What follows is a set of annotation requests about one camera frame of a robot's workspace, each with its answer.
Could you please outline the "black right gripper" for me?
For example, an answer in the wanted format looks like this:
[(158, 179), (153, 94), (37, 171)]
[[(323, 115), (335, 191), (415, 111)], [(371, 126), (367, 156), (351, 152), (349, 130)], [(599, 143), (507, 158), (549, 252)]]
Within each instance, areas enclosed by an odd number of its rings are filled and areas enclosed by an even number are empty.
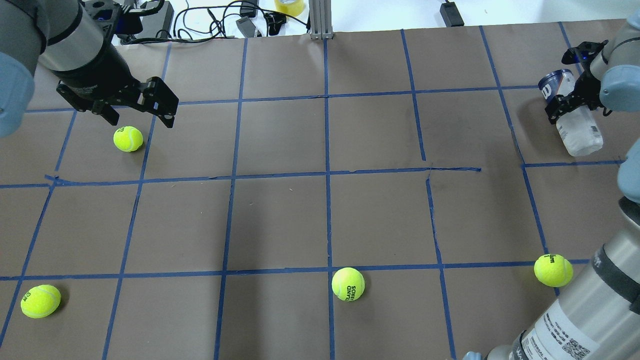
[(571, 113), (582, 105), (591, 111), (603, 109), (608, 112), (600, 100), (601, 80), (597, 79), (592, 71), (591, 64), (608, 44), (608, 40), (602, 42), (583, 41), (576, 47), (570, 47), (563, 54), (563, 64), (580, 64), (582, 73), (574, 82), (574, 89), (567, 95), (551, 94), (546, 96), (545, 112), (551, 125), (565, 114)]

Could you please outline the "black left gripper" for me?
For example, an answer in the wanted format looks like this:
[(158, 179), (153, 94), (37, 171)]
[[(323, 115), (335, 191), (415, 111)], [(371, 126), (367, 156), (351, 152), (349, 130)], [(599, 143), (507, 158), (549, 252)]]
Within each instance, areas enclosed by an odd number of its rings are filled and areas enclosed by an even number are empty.
[(137, 14), (129, 5), (113, 0), (58, 0), (55, 30), (55, 75), (57, 92), (80, 112), (91, 111), (111, 126), (120, 115), (114, 105), (128, 106), (156, 116), (172, 129), (179, 98), (158, 76), (140, 82), (112, 44), (116, 35), (142, 31)]

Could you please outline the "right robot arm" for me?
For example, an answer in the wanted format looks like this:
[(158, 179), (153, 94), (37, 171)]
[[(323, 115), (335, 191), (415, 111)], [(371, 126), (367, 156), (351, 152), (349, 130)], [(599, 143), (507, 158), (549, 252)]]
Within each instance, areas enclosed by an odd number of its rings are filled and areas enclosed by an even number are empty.
[[(602, 146), (590, 111), (639, 110), (639, 12), (634, 11), (610, 41), (570, 47), (563, 64), (582, 66), (574, 79), (561, 69), (538, 87), (545, 112), (572, 157)], [(495, 347), (488, 360), (627, 360), (639, 351), (639, 144), (626, 153), (617, 174), (624, 227), (595, 251), (574, 278), (560, 276), (557, 299), (513, 344)]]

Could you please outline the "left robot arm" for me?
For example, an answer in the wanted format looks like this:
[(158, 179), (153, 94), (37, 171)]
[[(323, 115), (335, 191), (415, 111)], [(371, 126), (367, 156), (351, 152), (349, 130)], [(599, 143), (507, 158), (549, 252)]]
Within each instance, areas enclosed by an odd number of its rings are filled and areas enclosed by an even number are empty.
[(3, 0), (0, 7), (2, 137), (21, 126), (38, 65), (57, 77), (57, 93), (75, 111), (116, 126), (115, 106), (125, 106), (173, 128), (179, 98), (157, 76), (135, 78), (112, 44), (115, 35), (139, 34), (140, 19), (157, 14), (162, 1), (135, 8), (114, 0)]

